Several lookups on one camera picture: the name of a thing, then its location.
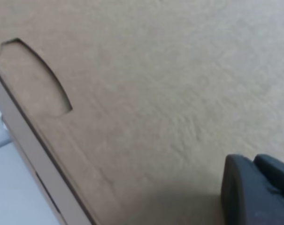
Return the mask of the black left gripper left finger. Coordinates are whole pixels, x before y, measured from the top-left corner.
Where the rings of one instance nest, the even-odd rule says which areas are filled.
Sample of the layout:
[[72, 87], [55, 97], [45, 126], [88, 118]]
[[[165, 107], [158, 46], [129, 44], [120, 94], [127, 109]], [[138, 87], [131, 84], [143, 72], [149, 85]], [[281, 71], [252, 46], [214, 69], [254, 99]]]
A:
[[225, 159], [221, 187], [227, 225], [284, 225], [284, 198], [253, 162], [242, 155]]

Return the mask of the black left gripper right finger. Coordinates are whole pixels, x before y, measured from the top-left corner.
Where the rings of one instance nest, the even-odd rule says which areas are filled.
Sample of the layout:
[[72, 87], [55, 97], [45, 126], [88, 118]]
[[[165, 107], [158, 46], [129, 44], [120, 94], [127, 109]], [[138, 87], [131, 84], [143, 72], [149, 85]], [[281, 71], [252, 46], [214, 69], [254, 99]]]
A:
[[267, 154], [257, 155], [253, 162], [284, 198], [284, 162]]

